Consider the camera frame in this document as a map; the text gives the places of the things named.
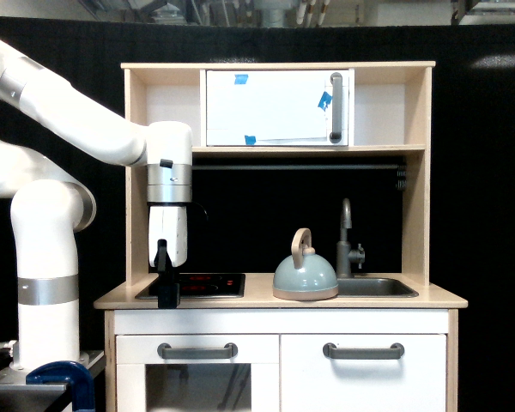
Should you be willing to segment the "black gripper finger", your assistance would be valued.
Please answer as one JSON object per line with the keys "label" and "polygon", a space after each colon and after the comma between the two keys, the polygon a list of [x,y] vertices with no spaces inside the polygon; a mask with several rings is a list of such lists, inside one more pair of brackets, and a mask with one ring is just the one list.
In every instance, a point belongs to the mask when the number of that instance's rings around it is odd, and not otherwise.
{"label": "black gripper finger", "polygon": [[177,308],[180,303],[179,284],[175,281],[176,271],[168,255],[165,239],[157,241],[154,267],[158,274],[158,279],[154,284],[158,307]]}

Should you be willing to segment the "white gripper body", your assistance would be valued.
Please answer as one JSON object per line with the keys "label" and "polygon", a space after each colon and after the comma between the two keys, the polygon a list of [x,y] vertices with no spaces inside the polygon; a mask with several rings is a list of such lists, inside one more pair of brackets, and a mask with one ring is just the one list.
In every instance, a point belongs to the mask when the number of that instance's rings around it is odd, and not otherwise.
{"label": "white gripper body", "polygon": [[148,261],[155,267],[158,241],[167,242],[167,254],[173,267],[187,260],[187,213],[185,206],[151,206],[148,219]]}

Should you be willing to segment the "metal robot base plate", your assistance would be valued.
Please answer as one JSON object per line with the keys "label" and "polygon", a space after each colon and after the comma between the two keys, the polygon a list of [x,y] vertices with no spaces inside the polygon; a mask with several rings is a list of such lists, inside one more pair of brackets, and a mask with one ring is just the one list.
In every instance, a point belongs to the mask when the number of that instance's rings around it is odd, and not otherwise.
{"label": "metal robot base plate", "polygon": [[53,361],[32,371],[11,363],[0,371],[0,391],[64,392],[94,379],[105,366],[106,356],[102,350],[82,352],[78,360]]}

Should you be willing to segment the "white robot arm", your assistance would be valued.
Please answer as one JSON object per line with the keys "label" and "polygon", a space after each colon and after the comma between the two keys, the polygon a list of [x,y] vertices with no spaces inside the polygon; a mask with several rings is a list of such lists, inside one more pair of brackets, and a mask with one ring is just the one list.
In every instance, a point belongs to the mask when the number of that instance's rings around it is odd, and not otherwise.
{"label": "white robot arm", "polygon": [[[165,275],[186,261],[192,172],[189,125],[132,123],[1,40],[0,100],[99,161],[146,167],[149,263]],[[30,372],[54,361],[78,361],[75,235],[95,218],[94,196],[39,152],[0,140],[0,198],[11,201],[15,238],[15,367]]]}

